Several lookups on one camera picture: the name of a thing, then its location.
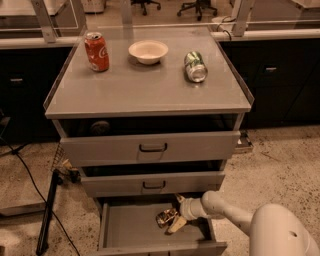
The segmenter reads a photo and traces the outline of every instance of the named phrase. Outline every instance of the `gray cabinet top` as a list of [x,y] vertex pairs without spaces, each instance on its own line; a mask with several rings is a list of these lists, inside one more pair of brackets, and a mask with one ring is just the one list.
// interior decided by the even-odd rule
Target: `gray cabinet top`
[[[105,29],[110,68],[89,68],[83,40],[46,110],[50,119],[243,113],[251,106],[206,27]],[[130,56],[131,44],[145,39],[165,43],[168,54],[145,66]],[[184,57],[199,51],[206,80],[190,82]]]

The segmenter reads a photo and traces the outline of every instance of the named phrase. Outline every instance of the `black pole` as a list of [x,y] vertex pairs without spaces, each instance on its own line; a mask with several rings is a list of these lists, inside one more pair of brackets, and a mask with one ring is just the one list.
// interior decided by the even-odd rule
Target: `black pole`
[[59,181],[59,173],[54,170],[52,173],[50,189],[48,193],[48,199],[46,203],[46,208],[43,215],[41,231],[38,239],[37,255],[42,255],[48,249],[48,230],[50,225],[50,220],[52,217],[53,202],[56,195],[56,189]]

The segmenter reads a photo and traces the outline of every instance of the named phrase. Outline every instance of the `black cabinet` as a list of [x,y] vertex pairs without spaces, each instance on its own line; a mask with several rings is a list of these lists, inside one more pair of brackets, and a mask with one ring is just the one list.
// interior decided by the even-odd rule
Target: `black cabinet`
[[44,116],[43,103],[71,47],[0,51],[0,109],[11,120],[4,134],[10,143],[59,138]]
[[320,39],[220,44],[255,97],[244,128],[320,121]]

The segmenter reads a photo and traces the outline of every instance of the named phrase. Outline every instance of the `small object in drawer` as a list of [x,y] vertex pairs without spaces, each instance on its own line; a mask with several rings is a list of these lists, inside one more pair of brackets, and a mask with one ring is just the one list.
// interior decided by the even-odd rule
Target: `small object in drawer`
[[107,121],[97,121],[90,126],[91,136],[105,136],[110,131],[110,124]]
[[178,216],[176,208],[171,208],[159,213],[156,216],[156,221],[160,228],[164,228],[167,225],[171,225],[176,216]]

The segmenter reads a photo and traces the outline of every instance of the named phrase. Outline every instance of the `crushed can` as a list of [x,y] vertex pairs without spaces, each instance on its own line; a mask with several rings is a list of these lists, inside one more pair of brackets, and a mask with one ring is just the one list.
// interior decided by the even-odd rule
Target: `crushed can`
[[204,81],[208,75],[208,69],[203,63],[202,56],[199,52],[189,52],[184,58],[184,66],[192,82],[200,83]]

